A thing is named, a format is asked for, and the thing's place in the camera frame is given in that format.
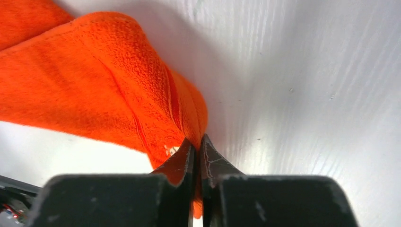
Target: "white surface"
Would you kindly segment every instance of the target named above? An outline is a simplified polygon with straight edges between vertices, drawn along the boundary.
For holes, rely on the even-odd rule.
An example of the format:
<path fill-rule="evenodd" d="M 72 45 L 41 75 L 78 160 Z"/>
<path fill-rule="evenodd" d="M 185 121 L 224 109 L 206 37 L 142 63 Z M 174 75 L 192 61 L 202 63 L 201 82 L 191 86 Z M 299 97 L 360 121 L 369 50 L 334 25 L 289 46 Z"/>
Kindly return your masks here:
<path fill-rule="evenodd" d="M 215 147 L 249 174 L 319 174 L 362 227 L 401 226 L 401 1 L 62 0 L 136 18 L 209 107 Z M 0 125 L 0 175 L 148 172 L 144 156 Z"/>

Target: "black plastic part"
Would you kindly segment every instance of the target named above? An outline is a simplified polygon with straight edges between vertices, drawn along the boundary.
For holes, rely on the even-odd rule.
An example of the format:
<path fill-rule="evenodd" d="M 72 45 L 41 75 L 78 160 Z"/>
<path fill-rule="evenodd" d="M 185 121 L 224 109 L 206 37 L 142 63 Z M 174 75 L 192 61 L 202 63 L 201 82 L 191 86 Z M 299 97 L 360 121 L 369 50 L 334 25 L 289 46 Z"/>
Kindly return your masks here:
<path fill-rule="evenodd" d="M 149 175 L 64 175 L 39 194 L 32 227 L 192 225 L 195 150 L 180 149 Z"/>
<path fill-rule="evenodd" d="M 206 134 L 202 139 L 199 156 L 203 197 L 203 226 L 216 226 L 221 221 L 220 194 L 215 189 L 219 179 L 226 174 L 244 174 L 216 151 L 209 136 Z"/>
<path fill-rule="evenodd" d="M 216 151 L 207 135 L 199 159 L 185 139 L 174 155 L 148 175 L 53 178 L 37 196 L 27 226 L 192 226 L 197 177 L 205 227 L 357 226 L 345 194 L 332 179 L 246 176 Z M 20 197 L 23 183 L 17 184 L 0 188 L 10 204 L 24 200 Z M 28 188 L 25 195 L 35 195 L 36 188 Z"/>
<path fill-rule="evenodd" d="M 10 208 L 18 216 L 18 221 L 25 223 L 39 191 L 39 187 L 0 176 L 0 213 L 3 209 Z"/>
<path fill-rule="evenodd" d="M 328 177 L 226 175 L 218 188 L 224 227 L 357 227 L 345 194 Z"/>

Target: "orange fleece cloth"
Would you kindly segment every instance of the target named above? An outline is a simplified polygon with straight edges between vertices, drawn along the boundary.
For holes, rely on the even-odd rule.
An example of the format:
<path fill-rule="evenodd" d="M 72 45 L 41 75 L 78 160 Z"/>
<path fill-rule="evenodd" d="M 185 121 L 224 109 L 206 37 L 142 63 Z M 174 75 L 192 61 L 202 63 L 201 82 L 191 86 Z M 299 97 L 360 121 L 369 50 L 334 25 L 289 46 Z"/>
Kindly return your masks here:
<path fill-rule="evenodd" d="M 127 146 L 147 153 L 154 168 L 185 137 L 199 149 L 203 97 L 158 57 L 134 19 L 101 12 L 66 23 L 72 17 L 48 0 L 0 7 L 3 22 L 14 20 L 0 24 L 1 121 Z M 201 203 L 194 205 L 199 218 Z"/>

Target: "towel fold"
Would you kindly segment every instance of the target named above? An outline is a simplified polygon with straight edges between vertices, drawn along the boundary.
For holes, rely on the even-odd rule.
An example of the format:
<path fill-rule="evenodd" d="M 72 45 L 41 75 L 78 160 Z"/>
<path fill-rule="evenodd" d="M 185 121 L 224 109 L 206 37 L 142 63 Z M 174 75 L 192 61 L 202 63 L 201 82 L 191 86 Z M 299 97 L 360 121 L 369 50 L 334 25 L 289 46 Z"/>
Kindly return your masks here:
<path fill-rule="evenodd" d="M 71 21 L 48 0 L 0 5 L 1 121 L 127 146 L 147 153 L 154 168 L 185 137 L 199 149 L 203 97 L 158 57 L 134 19 L 99 12 Z M 194 205 L 199 218 L 201 202 Z"/>

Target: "scratch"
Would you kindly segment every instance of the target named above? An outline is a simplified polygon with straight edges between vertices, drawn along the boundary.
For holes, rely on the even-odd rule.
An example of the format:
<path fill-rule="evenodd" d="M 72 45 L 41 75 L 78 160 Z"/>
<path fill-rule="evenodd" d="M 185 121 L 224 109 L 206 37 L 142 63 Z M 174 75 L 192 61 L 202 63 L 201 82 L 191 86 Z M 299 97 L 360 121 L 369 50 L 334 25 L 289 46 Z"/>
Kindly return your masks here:
<path fill-rule="evenodd" d="M 263 207 L 260 205 L 260 203 L 258 201 L 255 201 L 255 207 L 258 210 L 259 217 L 261 218 L 261 220 L 263 222 L 266 222 L 264 209 L 263 209 Z"/>
<path fill-rule="evenodd" d="M 209 161 L 209 163 L 215 163 L 215 162 L 217 162 L 217 161 L 220 161 L 220 160 L 222 160 L 223 158 L 222 157 L 220 157 L 220 158 L 218 158 L 218 159 L 216 159 L 216 160 L 213 160 L 213 161 Z"/>
<path fill-rule="evenodd" d="M 47 217 L 47 222 L 52 223 L 52 222 L 54 222 L 55 220 L 59 219 L 59 217 L 60 217 L 60 214 L 53 215 L 53 216 L 48 216 L 48 217 Z"/>
<path fill-rule="evenodd" d="M 205 158 L 206 158 L 206 170 L 207 170 L 207 173 L 208 173 L 208 177 L 212 177 L 212 174 L 210 173 L 210 161 L 209 161 L 209 156 L 208 156 L 208 151 L 207 151 L 207 149 L 205 148 L 204 149 L 204 151 L 203 151 L 203 154 L 204 154 L 204 156 L 205 156 Z"/>

